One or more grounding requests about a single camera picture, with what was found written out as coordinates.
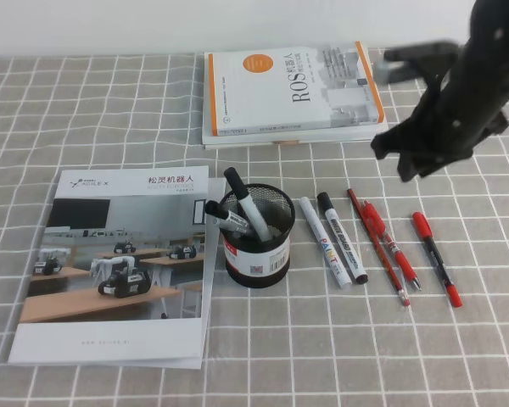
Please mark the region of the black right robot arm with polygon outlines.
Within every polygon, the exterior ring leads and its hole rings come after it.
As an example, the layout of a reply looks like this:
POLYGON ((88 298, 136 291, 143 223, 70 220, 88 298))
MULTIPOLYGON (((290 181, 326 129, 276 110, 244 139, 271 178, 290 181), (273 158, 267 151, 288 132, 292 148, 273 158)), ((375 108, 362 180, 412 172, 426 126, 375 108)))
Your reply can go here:
POLYGON ((426 42, 394 47, 372 68, 378 85, 421 78, 426 90, 411 116, 377 134, 377 159, 397 153, 403 182, 473 156, 486 138, 509 126, 509 1, 477 1, 464 46, 426 42))

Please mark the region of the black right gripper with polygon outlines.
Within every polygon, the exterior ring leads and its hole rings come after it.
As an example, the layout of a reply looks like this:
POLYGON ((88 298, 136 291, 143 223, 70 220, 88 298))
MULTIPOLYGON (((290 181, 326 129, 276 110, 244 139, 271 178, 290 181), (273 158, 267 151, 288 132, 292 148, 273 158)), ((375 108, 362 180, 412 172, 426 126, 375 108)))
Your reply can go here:
MULTIPOLYGON (((435 68, 450 65, 457 57, 455 42, 422 42, 386 50, 383 64, 392 68, 409 64, 435 68)), ((398 174, 408 182, 416 176, 433 174, 443 164, 471 158, 475 146, 508 126, 509 120, 500 109, 486 110, 467 103, 456 112, 447 112, 424 101, 409 119, 377 134, 370 146, 377 160, 399 153, 398 174)))

